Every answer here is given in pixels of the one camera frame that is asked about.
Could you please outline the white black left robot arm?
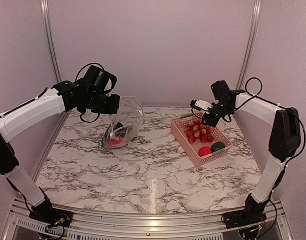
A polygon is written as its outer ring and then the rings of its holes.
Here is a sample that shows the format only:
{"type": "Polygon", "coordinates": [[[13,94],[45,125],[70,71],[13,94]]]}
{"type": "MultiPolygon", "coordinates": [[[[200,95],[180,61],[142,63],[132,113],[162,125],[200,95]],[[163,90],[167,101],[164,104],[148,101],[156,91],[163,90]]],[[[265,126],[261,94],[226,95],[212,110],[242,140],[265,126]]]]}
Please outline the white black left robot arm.
{"type": "Polygon", "coordinates": [[[20,168],[10,143],[34,125],[73,109],[82,116],[87,110],[97,116],[116,114],[120,97],[111,91],[117,78],[97,63],[90,63],[85,69],[82,78],[76,77],[74,82],[63,81],[46,88],[37,97],[0,114],[0,175],[25,197],[36,209],[37,216],[46,223],[56,218],[56,212],[43,191],[20,168]]]}

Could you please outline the dark purple eggplant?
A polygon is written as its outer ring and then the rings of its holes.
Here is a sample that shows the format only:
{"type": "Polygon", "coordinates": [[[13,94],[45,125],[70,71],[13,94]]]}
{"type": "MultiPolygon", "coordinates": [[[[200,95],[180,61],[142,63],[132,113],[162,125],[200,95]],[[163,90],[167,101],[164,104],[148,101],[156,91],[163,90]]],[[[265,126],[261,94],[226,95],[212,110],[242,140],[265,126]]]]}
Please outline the dark purple eggplant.
{"type": "Polygon", "coordinates": [[[117,125],[115,125],[114,127],[110,124],[109,127],[106,129],[103,137],[102,137],[102,146],[107,146],[108,147],[108,140],[109,139],[117,139],[117,138],[122,138],[121,134],[117,134],[117,136],[111,136],[111,133],[114,130],[119,130],[123,127],[123,125],[121,123],[118,123],[117,125]]]}

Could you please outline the red yellow lychee bunch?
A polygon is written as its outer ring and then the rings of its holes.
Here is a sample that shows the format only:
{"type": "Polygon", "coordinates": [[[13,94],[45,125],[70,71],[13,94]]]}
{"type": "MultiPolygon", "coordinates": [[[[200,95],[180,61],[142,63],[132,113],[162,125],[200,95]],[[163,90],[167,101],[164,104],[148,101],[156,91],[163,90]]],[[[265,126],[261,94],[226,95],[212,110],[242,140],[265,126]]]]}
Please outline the red yellow lychee bunch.
{"type": "Polygon", "coordinates": [[[184,127],[183,132],[190,144],[195,143],[197,140],[204,144],[214,142],[212,127],[202,125],[198,119],[189,121],[187,126],[184,127]]]}

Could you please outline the clear zip top bag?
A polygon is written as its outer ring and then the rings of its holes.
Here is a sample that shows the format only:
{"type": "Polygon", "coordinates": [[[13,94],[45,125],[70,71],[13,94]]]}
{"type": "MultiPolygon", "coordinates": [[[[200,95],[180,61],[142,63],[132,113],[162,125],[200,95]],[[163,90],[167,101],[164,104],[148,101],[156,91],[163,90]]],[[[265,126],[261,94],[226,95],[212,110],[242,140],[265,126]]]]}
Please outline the clear zip top bag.
{"type": "Polygon", "coordinates": [[[102,140],[101,140],[101,146],[107,149],[118,149],[124,147],[134,137],[136,137],[140,128],[142,127],[143,121],[144,121],[144,111],[138,97],[135,96],[121,97],[117,114],[110,117],[109,125],[112,125],[113,127],[118,123],[121,123],[123,125],[122,128],[114,130],[111,133],[111,136],[116,137],[117,134],[120,133],[121,137],[124,138],[124,142],[118,147],[106,147],[102,146],[102,140]],[[135,132],[132,135],[124,136],[122,132],[123,128],[126,126],[134,126],[136,128],[135,132]]]}

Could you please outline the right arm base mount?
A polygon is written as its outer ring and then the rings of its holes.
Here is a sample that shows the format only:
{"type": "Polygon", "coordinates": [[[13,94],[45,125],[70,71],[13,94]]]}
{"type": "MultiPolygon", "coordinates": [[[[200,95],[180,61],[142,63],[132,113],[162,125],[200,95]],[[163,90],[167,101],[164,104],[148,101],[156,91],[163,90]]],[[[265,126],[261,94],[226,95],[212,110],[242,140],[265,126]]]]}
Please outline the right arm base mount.
{"type": "Polygon", "coordinates": [[[256,224],[262,220],[266,220],[266,214],[264,213],[265,207],[266,205],[263,203],[246,203],[243,210],[224,213],[221,221],[227,229],[256,224]]]}

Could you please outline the pink perforated plastic basket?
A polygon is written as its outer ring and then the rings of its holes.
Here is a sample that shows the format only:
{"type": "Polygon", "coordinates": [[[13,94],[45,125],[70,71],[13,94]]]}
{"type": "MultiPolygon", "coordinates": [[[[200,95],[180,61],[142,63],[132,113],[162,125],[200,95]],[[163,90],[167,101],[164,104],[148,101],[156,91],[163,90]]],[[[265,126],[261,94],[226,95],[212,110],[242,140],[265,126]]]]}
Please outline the pink perforated plastic basket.
{"type": "Polygon", "coordinates": [[[200,140],[197,140],[195,143],[190,144],[188,139],[183,132],[185,126],[187,126],[189,121],[200,120],[201,121],[202,114],[198,113],[196,116],[193,114],[182,115],[178,118],[171,120],[171,132],[176,138],[176,140],[180,143],[183,150],[186,152],[192,163],[196,167],[200,167],[208,162],[212,162],[225,154],[228,153],[228,150],[232,147],[232,142],[216,127],[212,127],[212,135],[214,137],[214,142],[212,143],[201,143],[200,140]],[[198,151],[202,147],[210,147],[216,142],[222,142],[225,144],[225,148],[209,154],[204,157],[199,157],[198,151]]]}

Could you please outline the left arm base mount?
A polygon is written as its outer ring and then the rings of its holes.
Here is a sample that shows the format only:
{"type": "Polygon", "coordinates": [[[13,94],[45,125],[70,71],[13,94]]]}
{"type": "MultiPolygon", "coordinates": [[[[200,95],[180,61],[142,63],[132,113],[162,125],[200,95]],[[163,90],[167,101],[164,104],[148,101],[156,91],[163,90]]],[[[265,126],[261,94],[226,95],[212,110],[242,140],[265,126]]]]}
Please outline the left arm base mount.
{"type": "Polygon", "coordinates": [[[49,198],[41,190],[43,201],[37,206],[31,206],[29,218],[48,223],[51,227],[55,226],[56,222],[60,222],[65,228],[69,227],[72,221],[73,213],[71,211],[53,208],[49,198]]]}

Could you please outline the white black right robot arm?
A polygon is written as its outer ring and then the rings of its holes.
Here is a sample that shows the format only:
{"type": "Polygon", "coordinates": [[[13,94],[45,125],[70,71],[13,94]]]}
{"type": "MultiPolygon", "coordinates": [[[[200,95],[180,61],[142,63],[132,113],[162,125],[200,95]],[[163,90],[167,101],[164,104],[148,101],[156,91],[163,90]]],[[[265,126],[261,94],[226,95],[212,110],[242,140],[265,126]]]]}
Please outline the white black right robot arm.
{"type": "Polygon", "coordinates": [[[214,94],[217,103],[203,100],[191,102],[191,108],[205,112],[201,119],[203,124],[215,127],[220,119],[243,111],[271,126],[269,158],[257,186],[245,202],[248,207],[240,214],[240,219],[245,224],[251,224],[260,216],[258,206],[267,204],[271,194],[282,181],[288,163],[295,158],[301,145],[298,111],[244,90],[214,90],[214,94]]]}

